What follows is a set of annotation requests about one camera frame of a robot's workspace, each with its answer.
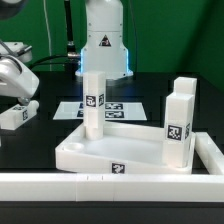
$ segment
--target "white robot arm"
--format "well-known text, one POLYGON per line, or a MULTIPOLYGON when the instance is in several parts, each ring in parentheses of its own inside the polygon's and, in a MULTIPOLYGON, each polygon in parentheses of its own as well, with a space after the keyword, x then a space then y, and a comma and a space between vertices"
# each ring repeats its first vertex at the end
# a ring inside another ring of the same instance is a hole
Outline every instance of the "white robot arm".
MULTIPOLYGON (((28 0, 0 0, 0 20, 16 15, 28 0)), ((21 61, 0 54, 0 95, 18 97, 20 104, 0 115, 2 129, 15 130, 36 115, 37 101, 31 101, 39 79, 21 61)))

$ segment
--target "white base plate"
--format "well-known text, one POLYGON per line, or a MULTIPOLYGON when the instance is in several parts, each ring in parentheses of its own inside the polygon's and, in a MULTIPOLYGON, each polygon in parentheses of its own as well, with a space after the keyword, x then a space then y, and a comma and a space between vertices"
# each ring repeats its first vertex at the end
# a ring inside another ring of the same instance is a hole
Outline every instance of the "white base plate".
MULTIPOLYGON (((53 120, 83 119, 82 102, 61 102, 53 120)), ((147 120, 142 103, 107 102, 106 120, 147 120)))

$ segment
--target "white block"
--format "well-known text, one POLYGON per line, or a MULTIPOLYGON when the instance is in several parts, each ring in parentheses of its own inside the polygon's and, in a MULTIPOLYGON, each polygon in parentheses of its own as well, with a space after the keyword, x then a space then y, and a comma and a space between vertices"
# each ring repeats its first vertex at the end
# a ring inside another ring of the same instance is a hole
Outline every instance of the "white block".
POLYGON ((39 103, 31 101, 28 106, 16 106, 0 114, 1 129, 16 130, 37 114, 39 103))
POLYGON ((88 72, 83 76, 84 126, 86 138, 103 138, 105 121, 106 75, 103 72, 88 72))
POLYGON ((185 167, 188 163, 194 96, 172 93, 166 100, 163 162, 185 167))
POLYGON ((104 175, 77 176, 76 201, 113 201, 113 178, 104 175))
POLYGON ((210 174, 224 175, 224 155, 207 133, 196 133, 195 149, 210 174))
POLYGON ((222 202, 224 176, 116 175, 114 201, 222 202))
POLYGON ((197 79, 179 77, 174 81, 174 92, 195 95, 197 79))
POLYGON ((0 201, 76 201, 74 174, 0 174, 0 201))

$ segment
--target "black table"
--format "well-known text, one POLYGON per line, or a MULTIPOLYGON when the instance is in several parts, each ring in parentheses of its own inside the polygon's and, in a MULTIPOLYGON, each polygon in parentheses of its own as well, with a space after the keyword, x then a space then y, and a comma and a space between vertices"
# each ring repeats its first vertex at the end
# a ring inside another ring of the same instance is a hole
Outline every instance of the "black table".
MULTIPOLYGON (((61 101, 82 101, 82 85, 63 72, 37 75, 40 86, 33 99, 40 103, 38 115, 16 131, 1 130, 0 172, 62 172, 55 168, 55 147, 82 122, 53 120, 61 101)), ((178 76, 198 78, 193 131, 208 132, 224 152, 224 94, 198 74, 139 73, 136 80, 108 87, 107 101, 142 102, 147 121, 126 123, 163 127, 166 96, 178 76)), ((16 103, 0 97, 0 112, 16 103)), ((193 174, 206 172, 195 154, 193 174)), ((223 203, 0 203, 1 223, 214 223, 223 218, 223 203)))

